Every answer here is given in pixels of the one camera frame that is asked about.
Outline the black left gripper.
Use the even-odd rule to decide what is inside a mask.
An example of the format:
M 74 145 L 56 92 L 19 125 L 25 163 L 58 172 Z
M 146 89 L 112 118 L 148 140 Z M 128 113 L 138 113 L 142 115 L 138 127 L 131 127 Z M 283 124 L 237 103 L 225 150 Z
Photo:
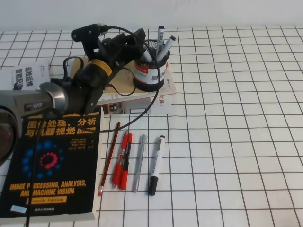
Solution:
M 121 68 L 134 59 L 139 59 L 145 52 L 143 42 L 146 34 L 143 28 L 136 30 L 132 35 L 119 34 L 114 38 L 102 41 L 106 49 L 106 54 L 98 59 L 105 62 L 112 69 Z

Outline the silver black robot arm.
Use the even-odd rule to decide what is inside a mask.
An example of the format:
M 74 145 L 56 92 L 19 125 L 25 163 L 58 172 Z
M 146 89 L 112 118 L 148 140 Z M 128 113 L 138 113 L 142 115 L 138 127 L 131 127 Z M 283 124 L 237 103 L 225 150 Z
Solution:
M 22 120 L 54 109 L 61 115 L 89 114 L 97 105 L 111 80 L 128 63 L 145 52 L 146 34 L 142 28 L 101 41 L 99 37 L 112 26 L 92 24 L 75 29 L 71 37 L 81 42 L 88 64 L 80 64 L 73 78 L 53 78 L 38 90 L 3 90 L 0 93 L 0 161 L 13 152 L 22 133 Z

